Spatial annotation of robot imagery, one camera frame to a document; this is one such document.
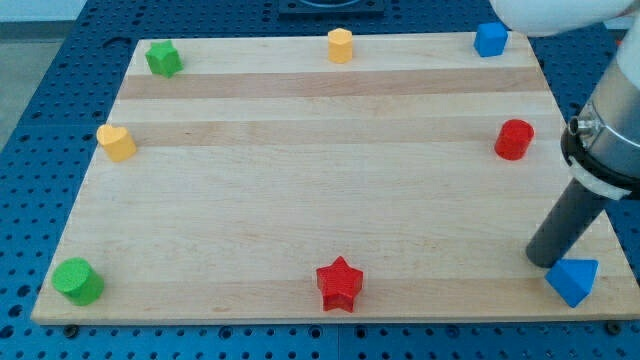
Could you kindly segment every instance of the yellow block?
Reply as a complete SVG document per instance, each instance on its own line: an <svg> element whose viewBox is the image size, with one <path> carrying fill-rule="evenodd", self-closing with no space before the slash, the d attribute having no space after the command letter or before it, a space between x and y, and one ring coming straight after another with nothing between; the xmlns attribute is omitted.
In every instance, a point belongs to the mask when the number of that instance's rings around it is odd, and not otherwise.
<svg viewBox="0 0 640 360"><path fill-rule="evenodd" d="M353 58L353 35L345 29L329 31L329 60L344 64Z"/></svg>
<svg viewBox="0 0 640 360"><path fill-rule="evenodd" d="M127 160L137 151L129 130L124 127L102 125L98 128L96 138L113 162Z"/></svg>

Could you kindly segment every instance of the blue pegboard surface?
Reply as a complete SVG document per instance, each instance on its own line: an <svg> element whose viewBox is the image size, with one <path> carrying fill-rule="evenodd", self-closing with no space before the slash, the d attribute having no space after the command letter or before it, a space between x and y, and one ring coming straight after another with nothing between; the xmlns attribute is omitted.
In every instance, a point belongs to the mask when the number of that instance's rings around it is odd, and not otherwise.
<svg viewBox="0 0 640 360"><path fill-rule="evenodd" d="M0 359L638 359L640 322L209 327L60 327L29 320L73 200L140 38L474 31L479 0L389 0L383 16L279 19L273 1L89 0L0 155ZM615 46L602 26L532 41L573 115ZM640 205L607 209L639 276Z"/></svg>

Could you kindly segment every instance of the green block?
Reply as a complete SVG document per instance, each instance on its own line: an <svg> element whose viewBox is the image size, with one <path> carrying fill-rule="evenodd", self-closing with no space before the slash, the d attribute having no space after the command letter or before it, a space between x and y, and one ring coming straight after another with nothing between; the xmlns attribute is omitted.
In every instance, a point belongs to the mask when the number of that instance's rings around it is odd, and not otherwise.
<svg viewBox="0 0 640 360"><path fill-rule="evenodd" d="M82 258L67 259L53 272L53 287L78 306L97 300L104 289L104 280Z"/></svg>
<svg viewBox="0 0 640 360"><path fill-rule="evenodd" d="M151 49L146 52L145 57L153 74L170 78L173 74L182 70L180 54L173 47L171 40L151 43Z"/></svg>

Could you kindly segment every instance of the triangular block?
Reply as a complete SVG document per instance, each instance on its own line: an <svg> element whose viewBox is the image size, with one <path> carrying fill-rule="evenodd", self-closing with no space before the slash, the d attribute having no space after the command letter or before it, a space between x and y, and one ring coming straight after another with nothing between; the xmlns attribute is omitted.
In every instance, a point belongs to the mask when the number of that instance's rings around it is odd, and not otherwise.
<svg viewBox="0 0 640 360"><path fill-rule="evenodd" d="M576 307L591 294L597 273L597 260L561 259L545 279L569 306Z"/></svg>

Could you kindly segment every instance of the green cylinder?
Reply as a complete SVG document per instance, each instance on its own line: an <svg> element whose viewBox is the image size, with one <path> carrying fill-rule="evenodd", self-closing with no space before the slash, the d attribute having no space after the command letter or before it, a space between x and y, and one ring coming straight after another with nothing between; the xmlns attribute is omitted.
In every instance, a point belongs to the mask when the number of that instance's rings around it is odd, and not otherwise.
<svg viewBox="0 0 640 360"><path fill-rule="evenodd" d="M83 258L62 262L53 272L51 282L59 293L78 306L96 301L104 289L102 277Z"/></svg>

